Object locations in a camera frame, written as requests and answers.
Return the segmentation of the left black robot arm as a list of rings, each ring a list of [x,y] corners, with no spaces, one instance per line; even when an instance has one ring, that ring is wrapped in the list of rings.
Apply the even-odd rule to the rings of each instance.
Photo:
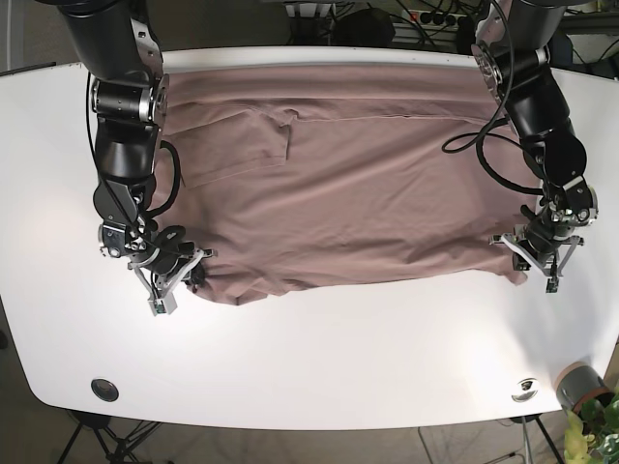
[[[471,50],[497,110],[477,133],[461,136],[463,145],[444,142],[455,154],[474,148],[483,170],[506,189],[539,198],[538,211],[522,207],[527,223],[495,235],[494,245],[513,253],[519,272],[532,269],[554,293],[563,270],[583,238],[576,229],[597,219],[594,189],[585,180],[587,154],[576,137],[568,103],[556,82],[548,44],[569,7],[567,1],[488,1],[480,13]],[[517,185],[499,175],[486,160],[484,148],[497,129],[511,127],[528,168],[540,180],[537,188]]]

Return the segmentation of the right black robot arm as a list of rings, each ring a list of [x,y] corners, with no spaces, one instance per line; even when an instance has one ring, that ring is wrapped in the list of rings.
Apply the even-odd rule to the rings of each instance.
[[[180,225],[159,228],[156,218],[174,204],[181,185],[176,148],[162,138],[169,77],[143,1],[56,1],[75,52],[88,71],[87,129],[98,175],[94,207],[103,223],[100,250],[127,258],[156,315],[176,307],[179,284],[204,282],[212,256],[185,239]]]

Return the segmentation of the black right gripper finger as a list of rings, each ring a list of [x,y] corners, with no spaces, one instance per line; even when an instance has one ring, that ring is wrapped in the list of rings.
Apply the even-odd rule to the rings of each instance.
[[[196,293],[205,283],[205,270],[203,268],[193,268],[188,277],[188,289]]]

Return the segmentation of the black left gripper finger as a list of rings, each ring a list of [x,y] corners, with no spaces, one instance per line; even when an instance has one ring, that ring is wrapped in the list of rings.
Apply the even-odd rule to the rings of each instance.
[[[513,253],[512,254],[512,264],[513,264],[513,269],[516,272],[527,272],[528,271],[528,262],[519,254],[517,253]]]

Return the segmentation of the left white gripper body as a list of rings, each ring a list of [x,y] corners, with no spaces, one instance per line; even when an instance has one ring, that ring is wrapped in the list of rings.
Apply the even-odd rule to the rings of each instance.
[[[528,262],[528,271],[535,270],[546,278],[545,291],[555,294],[565,266],[575,250],[584,245],[584,239],[577,235],[547,239],[528,231],[525,226],[516,226],[513,232],[492,235],[489,243],[522,256]]]

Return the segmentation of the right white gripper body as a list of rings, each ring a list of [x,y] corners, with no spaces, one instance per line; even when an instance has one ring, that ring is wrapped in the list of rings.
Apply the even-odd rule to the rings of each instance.
[[[169,315],[177,307],[174,290],[180,284],[188,288],[189,273],[203,268],[202,261],[214,256],[211,249],[195,248],[189,256],[175,256],[155,248],[145,253],[146,259],[132,255],[128,270],[134,272],[148,292],[148,304],[155,316]]]

